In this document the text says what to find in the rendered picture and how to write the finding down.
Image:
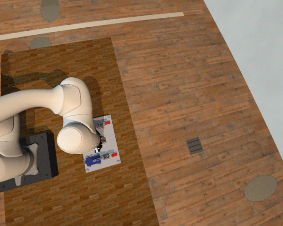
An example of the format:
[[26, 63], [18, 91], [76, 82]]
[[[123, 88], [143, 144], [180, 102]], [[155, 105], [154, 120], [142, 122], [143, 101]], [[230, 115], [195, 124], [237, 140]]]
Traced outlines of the blue rectangular block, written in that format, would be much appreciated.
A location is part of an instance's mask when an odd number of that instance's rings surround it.
[[[94, 159], [97, 159], [97, 161], [93, 162]], [[87, 158], [86, 163], [87, 163], [87, 166], [91, 166], [91, 165], [94, 165], [94, 164], [101, 163], [100, 155]]]

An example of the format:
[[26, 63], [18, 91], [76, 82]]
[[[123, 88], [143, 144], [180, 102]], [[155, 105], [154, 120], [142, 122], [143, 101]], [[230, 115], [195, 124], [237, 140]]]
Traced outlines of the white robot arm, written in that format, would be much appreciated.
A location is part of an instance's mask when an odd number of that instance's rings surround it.
[[63, 128], [57, 136], [57, 144], [63, 151], [83, 154], [100, 143], [93, 122], [90, 92], [79, 78], [66, 78], [53, 89], [27, 89], [1, 96], [0, 182], [15, 178], [19, 186], [24, 183], [25, 175], [39, 173], [39, 144], [20, 144], [19, 113], [34, 107], [49, 108], [63, 116]]

